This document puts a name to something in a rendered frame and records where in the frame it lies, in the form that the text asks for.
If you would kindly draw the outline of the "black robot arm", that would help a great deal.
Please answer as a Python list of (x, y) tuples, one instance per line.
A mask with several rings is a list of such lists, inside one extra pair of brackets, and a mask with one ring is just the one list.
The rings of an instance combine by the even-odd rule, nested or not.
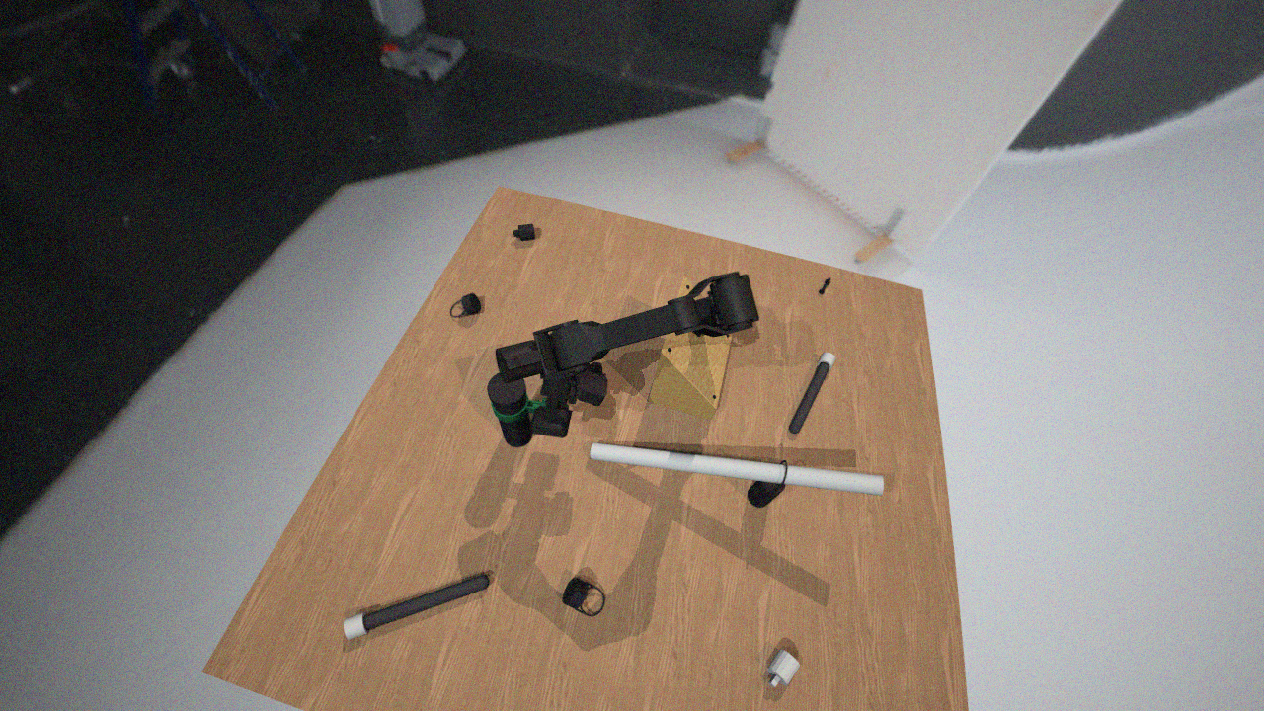
[[(709, 283), (709, 296), (694, 300)], [(533, 330), (533, 342), (502, 347), (495, 350), (495, 359), (506, 383), (540, 374), (542, 369), (545, 380), (575, 376), (568, 402), (575, 404), (578, 399), (599, 406), (605, 397), (605, 374), (599, 361), (609, 350), (669, 333), (728, 337), (752, 328), (757, 320), (750, 276), (734, 271), (702, 280), (689, 295), (669, 300), (659, 309), (604, 324), (573, 320)]]

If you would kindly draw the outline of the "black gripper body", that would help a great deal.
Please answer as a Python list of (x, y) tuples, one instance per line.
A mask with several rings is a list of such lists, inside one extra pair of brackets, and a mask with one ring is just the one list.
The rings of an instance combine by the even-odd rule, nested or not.
[(557, 381), (555, 376), (545, 380), (542, 369), (540, 380), (544, 380), (540, 395), (547, 396), (545, 405), (549, 406), (533, 409), (531, 431), (533, 434), (557, 436), (559, 439), (562, 439), (562, 436), (566, 436), (570, 416), (573, 416), (568, 412), (569, 405), (566, 404), (566, 399), (569, 400), (569, 393), (570, 390), (573, 390), (575, 376), (569, 376)]

